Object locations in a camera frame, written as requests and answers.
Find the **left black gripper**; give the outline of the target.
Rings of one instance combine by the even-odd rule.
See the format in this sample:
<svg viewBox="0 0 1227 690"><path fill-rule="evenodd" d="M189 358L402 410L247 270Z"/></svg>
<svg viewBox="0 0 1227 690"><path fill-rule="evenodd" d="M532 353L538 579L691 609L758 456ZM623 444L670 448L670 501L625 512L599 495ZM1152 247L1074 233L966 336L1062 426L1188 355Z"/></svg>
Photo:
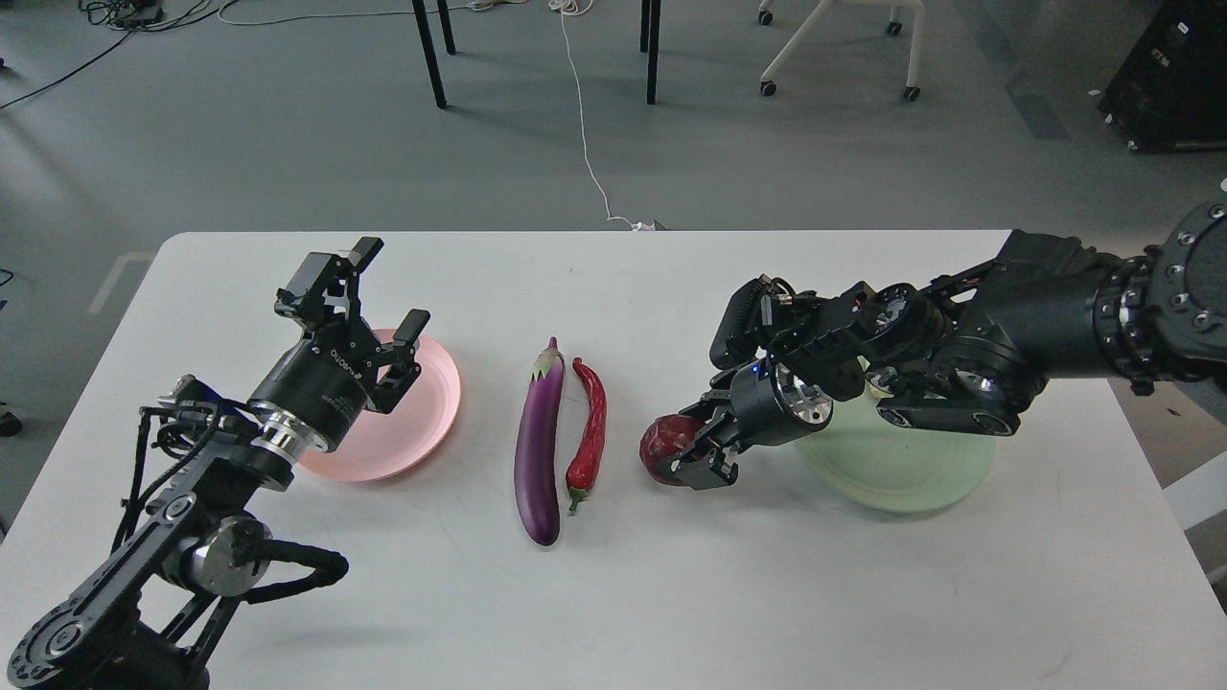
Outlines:
<svg viewBox="0 0 1227 690"><path fill-rule="evenodd" d="M290 437L306 451L335 451L360 413L390 414L418 379L429 311L409 309L389 341L360 314L360 275L383 248L360 237L348 252L310 252L277 289L272 311L301 335L248 398L267 443Z"/></svg>

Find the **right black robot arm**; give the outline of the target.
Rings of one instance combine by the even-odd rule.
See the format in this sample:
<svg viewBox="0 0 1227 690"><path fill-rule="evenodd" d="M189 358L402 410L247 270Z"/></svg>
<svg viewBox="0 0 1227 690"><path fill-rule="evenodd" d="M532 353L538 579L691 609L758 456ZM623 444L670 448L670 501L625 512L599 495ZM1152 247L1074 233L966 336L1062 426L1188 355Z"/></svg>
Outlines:
<svg viewBox="0 0 1227 690"><path fill-rule="evenodd" d="M867 387L886 424L964 435L1014 435L1064 379L1135 397L1171 381L1223 420L1225 258L1225 205L1209 203L1130 258L1015 230L990 262L921 289L821 296L755 277L710 343L708 392L647 428L640 463L666 485L731 485L741 451L817 433Z"/></svg>

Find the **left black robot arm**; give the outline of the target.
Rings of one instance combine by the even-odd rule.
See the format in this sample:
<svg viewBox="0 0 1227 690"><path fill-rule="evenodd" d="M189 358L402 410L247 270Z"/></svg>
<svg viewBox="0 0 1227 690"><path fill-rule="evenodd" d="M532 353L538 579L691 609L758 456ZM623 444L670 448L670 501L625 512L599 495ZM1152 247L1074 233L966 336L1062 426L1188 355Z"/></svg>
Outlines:
<svg viewBox="0 0 1227 690"><path fill-rule="evenodd" d="M141 406L110 552L18 638L13 688L206 689L240 607L346 576L341 554L275 539L245 506L260 489L287 490L303 455L337 451L360 414L391 413L418 379L428 311L409 311L387 343L362 316L360 276L383 244L307 254L272 303L301 336L249 399L187 374Z"/></svg>

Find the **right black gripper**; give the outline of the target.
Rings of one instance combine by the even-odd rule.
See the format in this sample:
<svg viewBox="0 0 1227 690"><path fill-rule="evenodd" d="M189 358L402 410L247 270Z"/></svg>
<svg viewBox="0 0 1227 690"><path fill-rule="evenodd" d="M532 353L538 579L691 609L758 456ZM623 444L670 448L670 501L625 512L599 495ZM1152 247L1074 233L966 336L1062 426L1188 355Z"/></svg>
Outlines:
<svg viewBox="0 0 1227 690"><path fill-rule="evenodd" d="M833 414L834 401L822 389L775 359L758 359L718 373L697 401L654 420L660 432L710 428L721 447L676 451L654 462L654 468L667 484L694 491L733 486L739 464L729 449L794 442L828 427Z"/></svg>

